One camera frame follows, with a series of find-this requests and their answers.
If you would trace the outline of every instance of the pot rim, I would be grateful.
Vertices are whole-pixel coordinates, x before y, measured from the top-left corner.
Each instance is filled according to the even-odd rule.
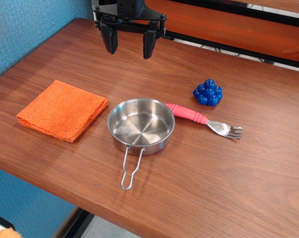
[[[114,113],[114,111],[115,111],[117,108],[121,107],[123,104],[125,104],[125,103],[127,103],[127,102],[130,102],[130,101],[140,101],[140,100],[142,100],[142,101],[147,101],[147,100],[148,100],[148,101],[152,101],[152,102],[154,102],[154,103],[158,103],[158,104],[162,105],[162,106],[168,111],[168,113],[169,113],[170,116],[171,116],[171,119],[172,119],[172,127],[171,127],[170,131],[168,132],[168,134],[167,134],[164,138],[162,138],[161,140],[159,140],[159,141],[156,141],[156,142],[151,143],[151,144],[148,144],[148,145],[131,145],[131,144],[128,144],[128,143],[122,141],[121,139],[119,139],[119,138],[113,133],[113,131],[112,131],[111,127],[110,127],[110,117],[111,117],[111,115]],[[164,140],[166,140],[167,138],[170,137],[170,135],[172,134],[172,132],[173,132],[173,130],[174,130],[174,128],[175,128],[175,124],[176,124],[175,116],[174,116],[173,112],[171,111],[171,109],[170,109],[169,107],[167,107],[164,103],[162,103],[162,102],[160,102],[160,101],[158,101],[158,100],[156,100],[156,99],[151,99],[151,98],[132,98],[132,99],[128,99],[128,100],[126,100],[126,101],[123,101],[123,102],[119,103],[118,105],[116,105],[116,106],[111,110],[111,112],[110,112],[110,114],[109,114],[109,116],[108,116],[108,128],[109,128],[109,131],[110,131],[110,133],[112,134],[112,136],[113,136],[117,141],[119,141],[119,142],[125,144],[126,146],[130,146],[130,147],[140,147],[140,148],[141,148],[141,147],[148,147],[148,146],[154,146],[154,145],[157,145],[157,144],[163,142]]]

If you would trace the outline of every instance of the fork tines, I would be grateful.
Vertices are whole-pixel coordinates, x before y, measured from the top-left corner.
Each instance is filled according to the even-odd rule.
[[[243,127],[240,126],[231,126],[230,130],[227,134],[227,138],[232,138],[232,139],[239,139],[242,136],[243,133]]]

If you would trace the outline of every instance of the floor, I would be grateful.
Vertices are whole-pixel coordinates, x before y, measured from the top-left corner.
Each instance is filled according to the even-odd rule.
[[[252,8],[252,9],[263,10],[263,11],[268,11],[268,12],[273,12],[273,13],[277,13],[277,14],[283,14],[283,15],[288,15],[288,16],[293,16],[293,17],[299,18],[299,13],[276,10],[276,9],[252,5],[252,4],[249,4],[248,7]],[[219,49],[209,47],[209,46],[203,46],[203,45],[186,42],[186,41],[182,41],[182,40],[178,40],[178,39],[175,39],[175,41],[183,43],[183,44],[192,45],[194,47],[204,48],[204,49],[208,49],[208,50],[212,50],[212,51],[220,51],[224,54],[236,55],[237,57],[243,57],[243,58],[246,58],[249,60],[262,61],[262,59],[249,57],[249,56],[245,56],[245,55],[237,55],[236,53],[233,53],[233,52],[223,51],[223,50],[219,50]],[[280,63],[274,63],[274,65],[299,71],[299,68],[295,68],[295,67],[288,66],[288,65],[283,65]],[[126,231],[123,228],[120,228],[120,227],[100,218],[100,217],[95,216],[93,218],[92,222],[90,223],[90,225],[85,230],[84,234],[82,235],[82,238],[140,238],[140,237],[129,232],[129,231]]]

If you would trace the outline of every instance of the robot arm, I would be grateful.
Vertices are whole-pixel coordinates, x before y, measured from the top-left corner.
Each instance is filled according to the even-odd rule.
[[[151,57],[156,40],[165,36],[167,16],[147,7],[145,0],[117,0],[117,3],[108,5],[99,5],[99,0],[92,0],[92,7],[95,25],[111,54],[118,47],[118,30],[144,34],[144,59]],[[136,20],[149,23],[135,23]]]

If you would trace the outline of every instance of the pink fork handle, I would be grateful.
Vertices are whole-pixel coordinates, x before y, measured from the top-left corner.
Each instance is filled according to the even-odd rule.
[[[201,124],[206,124],[209,121],[209,119],[203,114],[197,113],[189,108],[171,103],[165,103],[165,105],[171,109],[176,117],[186,118]]]

